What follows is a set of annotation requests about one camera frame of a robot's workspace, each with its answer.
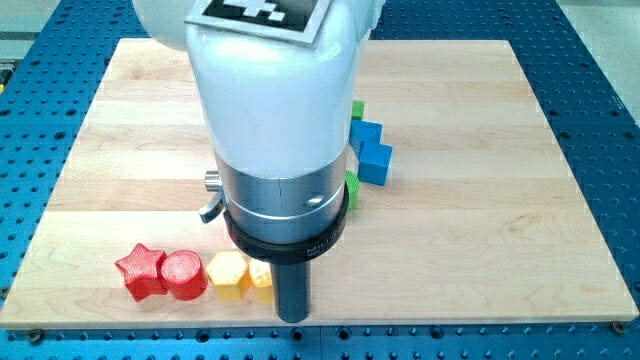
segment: blue block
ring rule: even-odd
[[[362,144],[365,142],[379,143],[382,136],[382,125],[368,121],[352,120],[351,130],[349,131],[349,144],[360,158]]]
[[[360,181],[384,186],[387,182],[393,147],[375,142],[365,142],[360,152],[358,178]]]

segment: wooden board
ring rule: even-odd
[[[312,265],[304,324],[631,320],[618,268],[507,42],[370,41],[356,98],[394,146],[343,238]],[[186,54],[122,40],[2,312],[14,328],[282,324],[251,291],[136,303],[137,242],[209,261],[215,168]]]

